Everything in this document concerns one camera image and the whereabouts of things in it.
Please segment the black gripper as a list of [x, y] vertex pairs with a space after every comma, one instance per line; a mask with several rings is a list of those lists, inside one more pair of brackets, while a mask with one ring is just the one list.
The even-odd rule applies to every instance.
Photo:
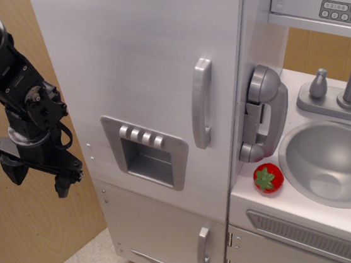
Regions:
[[54, 144], [49, 133], [30, 142], [24, 142], [15, 133], [9, 137], [0, 137], [0, 164], [16, 185], [23, 183], [30, 168], [56, 175], [55, 191], [60, 199], [66, 198], [70, 186], [83, 177], [81, 160], [68, 149]]

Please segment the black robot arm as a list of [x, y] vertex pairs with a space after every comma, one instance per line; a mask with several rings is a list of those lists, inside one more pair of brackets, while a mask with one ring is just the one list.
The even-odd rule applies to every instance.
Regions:
[[14, 46], [13, 36], [0, 20], [0, 104], [7, 116], [8, 136], [0, 137], [0, 164], [16, 185], [28, 170], [55, 176], [60, 198], [82, 179], [81, 160], [68, 150], [72, 132], [61, 120], [67, 105], [58, 89], [46, 82]]

